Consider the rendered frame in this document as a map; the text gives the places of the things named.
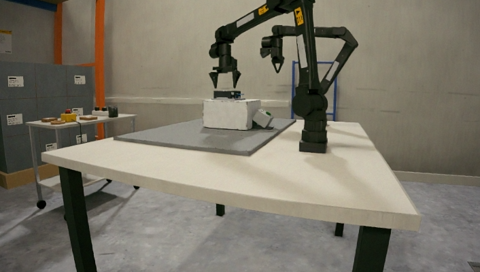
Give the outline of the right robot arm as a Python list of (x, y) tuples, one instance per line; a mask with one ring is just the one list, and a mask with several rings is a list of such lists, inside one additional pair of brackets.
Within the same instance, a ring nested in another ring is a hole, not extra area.
[[(271, 31), (273, 32), (273, 35), (262, 38), (262, 48), (260, 48), (260, 55), (262, 58), (265, 58), (268, 55), (277, 56), (276, 47), (283, 47), (282, 38), (285, 36), (296, 36), (295, 26), (274, 25)], [(320, 82), (324, 93), (323, 95), (325, 95), (335, 78), (338, 76), (339, 72), (342, 70), (344, 64), (347, 62), (352, 52), (358, 47), (359, 44), (346, 27), (314, 27), (314, 32), (315, 37), (327, 37), (333, 39), (339, 38), (345, 41), (340, 53)]]

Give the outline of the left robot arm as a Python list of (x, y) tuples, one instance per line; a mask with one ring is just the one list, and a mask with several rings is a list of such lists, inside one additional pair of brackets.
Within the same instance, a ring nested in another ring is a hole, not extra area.
[[(315, 0), (266, 0), (265, 4), (238, 20), (218, 28), (215, 32), (216, 42), (211, 45), (209, 55), (211, 58), (219, 58), (219, 55), (222, 57), (231, 55), (231, 44), (240, 34), (271, 18), (293, 12), (299, 83), (295, 88), (296, 95), (292, 100), (292, 109), (297, 116), (304, 118), (304, 129), (299, 147), (326, 149), (328, 138), (325, 110), (328, 108), (328, 100), (323, 95), (318, 76), (313, 24), (314, 3)], [(318, 110), (323, 111), (317, 112)]]

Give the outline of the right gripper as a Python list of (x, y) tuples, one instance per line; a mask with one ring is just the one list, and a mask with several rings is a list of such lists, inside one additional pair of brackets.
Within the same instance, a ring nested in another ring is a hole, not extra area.
[[(284, 63), (285, 57), (283, 57), (283, 48), (282, 47), (279, 47), (279, 48), (276, 47), (276, 48), (277, 48), (277, 56), (276, 57), (271, 56), (271, 58), (272, 58), (271, 62), (273, 64), (274, 68), (275, 68), (276, 73), (279, 73), (279, 71), (280, 71), (280, 69), (281, 69), (281, 67)], [(278, 55), (282, 55), (282, 56), (278, 56)], [(280, 63), (278, 70), (276, 68), (276, 63)]]

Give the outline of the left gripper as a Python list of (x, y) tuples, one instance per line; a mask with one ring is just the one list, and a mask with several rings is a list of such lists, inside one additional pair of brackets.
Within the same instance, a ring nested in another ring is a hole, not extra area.
[(209, 73), (209, 76), (213, 82), (214, 88), (217, 88), (218, 74), (223, 72), (233, 73), (233, 87), (236, 88), (236, 85), (241, 76), (241, 73), (240, 71), (236, 71), (237, 67), (231, 66), (231, 55), (224, 55), (224, 57), (222, 57), (222, 55), (219, 55), (219, 67), (213, 67), (213, 70), (216, 70), (217, 72), (211, 72)]

